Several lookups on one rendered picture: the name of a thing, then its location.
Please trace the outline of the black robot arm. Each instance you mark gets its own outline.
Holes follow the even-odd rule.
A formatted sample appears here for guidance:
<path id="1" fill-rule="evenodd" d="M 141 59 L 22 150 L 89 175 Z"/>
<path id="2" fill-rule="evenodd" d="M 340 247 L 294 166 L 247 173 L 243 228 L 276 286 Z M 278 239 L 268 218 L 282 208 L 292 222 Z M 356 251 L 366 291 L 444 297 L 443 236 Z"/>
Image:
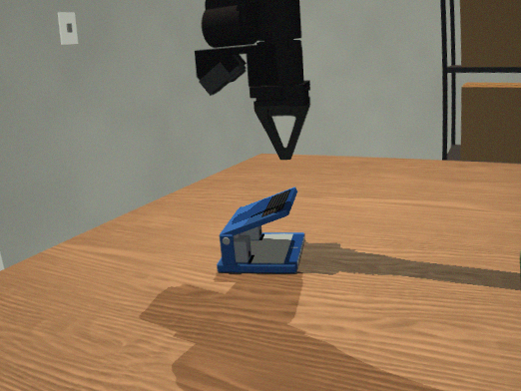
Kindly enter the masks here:
<path id="1" fill-rule="evenodd" d="M 301 38 L 299 0 L 206 0 L 205 8 L 204 38 L 219 49 L 195 51 L 195 59 L 197 78 L 209 95 L 246 71 L 244 59 L 232 55 L 246 50 L 249 87 L 277 85 L 275 44 L 271 41 L 286 47 L 287 40 Z M 257 41 L 268 44 L 253 45 Z"/>

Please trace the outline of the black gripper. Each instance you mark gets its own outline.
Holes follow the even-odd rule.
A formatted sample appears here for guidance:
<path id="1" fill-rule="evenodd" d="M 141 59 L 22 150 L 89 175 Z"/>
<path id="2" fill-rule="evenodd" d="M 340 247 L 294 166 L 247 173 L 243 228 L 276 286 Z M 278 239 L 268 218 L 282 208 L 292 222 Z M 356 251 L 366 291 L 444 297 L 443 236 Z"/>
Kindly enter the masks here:
<path id="1" fill-rule="evenodd" d="M 303 80 L 302 47 L 300 40 L 275 44 L 277 85 L 250 87 L 255 113 L 265 129 L 278 157 L 290 160 L 310 106 L 310 81 Z M 265 94 L 264 94 L 265 92 Z M 272 116 L 295 116 L 292 132 L 285 148 L 280 140 Z"/>

